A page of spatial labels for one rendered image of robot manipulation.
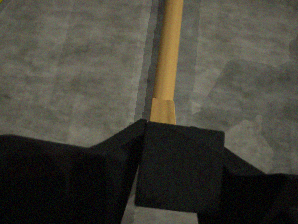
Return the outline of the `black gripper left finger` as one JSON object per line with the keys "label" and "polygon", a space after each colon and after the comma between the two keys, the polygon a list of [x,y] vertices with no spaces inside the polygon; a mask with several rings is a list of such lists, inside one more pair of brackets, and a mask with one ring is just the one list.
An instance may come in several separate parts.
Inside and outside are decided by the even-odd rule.
{"label": "black gripper left finger", "polygon": [[0,135],[0,187],[8,183],[83,199],[90,224],[120,224],[141,157],[140,119],[91,147]]}

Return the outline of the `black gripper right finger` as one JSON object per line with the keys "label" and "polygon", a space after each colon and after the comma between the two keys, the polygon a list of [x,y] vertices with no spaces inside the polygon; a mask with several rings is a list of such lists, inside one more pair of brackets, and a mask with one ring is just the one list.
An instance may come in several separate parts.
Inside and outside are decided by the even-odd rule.
{"label": "black gripper right finger", "polygon": [[199,214],[198,224],[273,224],[298,207],[298,175],[265,174],[224,146],[219,213]]}

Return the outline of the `tan wooden pole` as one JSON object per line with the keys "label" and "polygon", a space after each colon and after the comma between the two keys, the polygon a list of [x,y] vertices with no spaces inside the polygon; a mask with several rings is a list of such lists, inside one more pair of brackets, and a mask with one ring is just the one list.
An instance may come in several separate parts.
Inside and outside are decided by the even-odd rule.
{"label": "tan wooden pole", "polygon": [[136,207],[219,213],[225,133],[176,125],[174,89],[183,0],[165,0],[149,121],[145,123]]}

